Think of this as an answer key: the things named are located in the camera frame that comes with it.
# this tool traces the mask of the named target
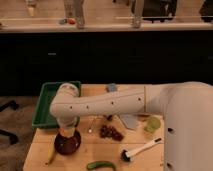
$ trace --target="brown bowl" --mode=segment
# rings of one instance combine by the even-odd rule
[[[79,148],[80,144],[81,135],[77,130],[75,130],[74,136],[70,138],[63,137],[58,133],[54,143],[56,151],[62,155],[74,153]]]

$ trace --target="green fruit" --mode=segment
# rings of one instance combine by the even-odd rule
[[[147,120],[147,126],[145,127],[145,130],[154,133],[158,128],[160,128],[161,122],[160,119],[154,116],[151,116]]]

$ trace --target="green vegetable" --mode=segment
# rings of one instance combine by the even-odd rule
[[[99,167],[111,167],[113,171],[116,171],[116,166],[110,161],[95,161],[87,164],[87,170],[93,170]]]
[[[147,120],[147,126],[145,127],[145,130],[150,133],[154,133],[155,130],[160,128],[160,126],[161,126],[160,119],[158,119],[157,117],[151,116]]]

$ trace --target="dark background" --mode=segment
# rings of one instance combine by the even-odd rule
[[[0,95],[45,82],[213,83],[213,31],[0,34]]]

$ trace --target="chair leg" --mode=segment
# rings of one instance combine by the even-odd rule
[[[0,112],[8,107],[11,107],[13,110],[16,110],[18,109],[19,105],[14,100],[11,100],[8,103],[5,103],[4,105],[0,106]]]
[[[0,135],[8,136],[9,139],[10,139],[10,144],[11,145],[18,142],[18,137],[15,134],[11,133],[11,132],[7,132],[7,131],[4,131],[4,130],[0,129]]]
[[[0,106],[0,112],[8,107],[11,107],[13,110],[16,110],[18,109],[19,105],[14,100],[11,100],[8,103],[5,103],[4,105]],[[11,132],[7,132],[0,129],[0,135],[8,136],[11,145],[18,142],[18,137]]]

